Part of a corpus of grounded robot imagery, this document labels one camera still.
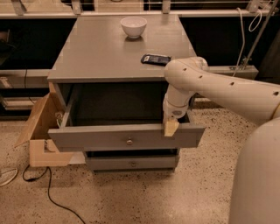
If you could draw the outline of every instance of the box flap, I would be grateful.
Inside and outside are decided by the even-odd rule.
[[[55,117],[56,112],[58,110],[50,94],[36,101],[15,147],[31,139],[50,138],[47,131],[50,128],[58,128]]]

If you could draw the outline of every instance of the bottom drawer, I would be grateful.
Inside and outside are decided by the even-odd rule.
[[[124,155],[124,151],[86,152],[86,163],[91,171],[174,169],[179,162],[177,150],[137,150],[135,156]]]

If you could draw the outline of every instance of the floor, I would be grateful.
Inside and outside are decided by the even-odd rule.
[[[175,172],[92,173],[85,164],[52,168],[50,194],[88,223],[227,223],[238,154],[256,128],[209,101],[195,103],[194,121],[206,131],[197,149],[183,149]],[[1,223],[81,223],[47,198],[49,173],[22,179],[28,144],[17,148],[24,122],[0,122],[0,168],[16,166],[17,177],[0,188]],[[31,168],[27,178],[44,169]]]

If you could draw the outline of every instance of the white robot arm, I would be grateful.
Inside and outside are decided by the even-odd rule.
[[[172,136],[195,93],[256,124],[280,116],[280,86],[209,73],[200,57],[175,59],[164,69],[169,87],[164,98],[165,135]]]
[[[279,223],[280,86],[207,72],[202,58],[176,59],[165,68],[164,134],[179,126],[194,93],[261,125],[241,150],[229,224]]]

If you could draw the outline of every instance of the drawer front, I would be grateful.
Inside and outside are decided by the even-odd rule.
[[[86,163],[92,171],[171,169],[177,166],[179,157],[124,157],[87,158]]]
[[[197,147],[204,127],[180,124],[173,137],[165,137],[162,124],[85,126],[50,129],[60,151],[119,151]]]
[[[2,88],[49,88],[48,69],[29,69],[26,77],[25,70],[1,70],[0,89]]]

